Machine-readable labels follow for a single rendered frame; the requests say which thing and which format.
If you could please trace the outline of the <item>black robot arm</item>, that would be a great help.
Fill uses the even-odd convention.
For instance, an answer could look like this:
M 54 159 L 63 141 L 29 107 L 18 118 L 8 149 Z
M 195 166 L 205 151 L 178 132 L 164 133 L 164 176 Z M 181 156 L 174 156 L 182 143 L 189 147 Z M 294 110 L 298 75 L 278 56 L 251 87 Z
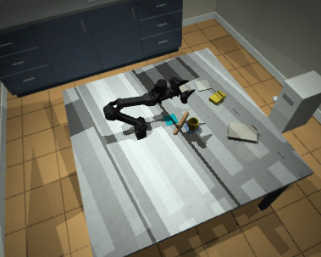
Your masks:
M 180 81 L 179 79 L 170 78 L 169 82 L 171 86 L 171 92 L 179 92 Z M 162 103 L 163 100 L 169 98 L 169 93 L 167 89 L 167 82 L 164 79 L 160 79 L 154 84 L 154 88 L 140 97 L 133 98 L 117 98 L 115 101 L 108 103 L 103 108 L 103 113 L 106 120 L 119 120 L 129 125 L 135 127 L 135 134 L 137 140 L 147 137 L 147 123 L 144 117 L 134 118 L 129 115 L 123 114 L 120 110 L 124 107 L 136 106 L 136 105 L 146 105 L 154 106 L 157 103 Z M 117 105 L 115 108 L 114 105 Z

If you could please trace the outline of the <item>tan flat bar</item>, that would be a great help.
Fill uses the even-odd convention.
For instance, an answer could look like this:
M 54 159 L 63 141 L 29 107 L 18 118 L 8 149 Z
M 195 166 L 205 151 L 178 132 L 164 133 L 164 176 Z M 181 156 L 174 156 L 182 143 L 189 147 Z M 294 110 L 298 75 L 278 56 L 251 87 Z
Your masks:
M 176 134 L 178 133 L 179 129 L 181 128 L 181 126 L 182 126 L 182 124 L 184 123 L 184 121 L 185 121 L 185 119 L 186 119 L 186 117 L 187 117 L 188 114 L 189 114 L 188 111 L 186 111 L 186 112 L 184 113 L 184 115 L 183 115 L 183 117 L 181 118 L 179 124 L 176 126 L 176 128 L 175 128 L 175 130 L 174 130 L 174 135 L 176 135 Z

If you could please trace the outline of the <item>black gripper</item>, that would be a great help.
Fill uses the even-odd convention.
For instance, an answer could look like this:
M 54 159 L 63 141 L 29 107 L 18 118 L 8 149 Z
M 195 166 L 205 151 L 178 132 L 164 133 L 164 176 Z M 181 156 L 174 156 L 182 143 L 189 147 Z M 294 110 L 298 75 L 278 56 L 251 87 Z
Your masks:
M 180 81 L 180 86 L 182 86 L 182 85 L 186 84 L 189 80 L 179 80 L 179 81 Z M 180 89 L 178 89 L 178 90 L 180 90 L 179 92 L 171 92 L 170 91 L 171 88 L 167 87 L 167 89 L 168 89 L 167 91 L 169 93 L 169 98 L 170 99 L 172 99 L 175 96 L 178 97 L 180 95 L 180 101 L 183 104 L 187 103 L 187 98 L 195 91 L 195 89 L 193 89 L 193 90 L 190 90 L 188 92 L 187 91 L 182 92 Z

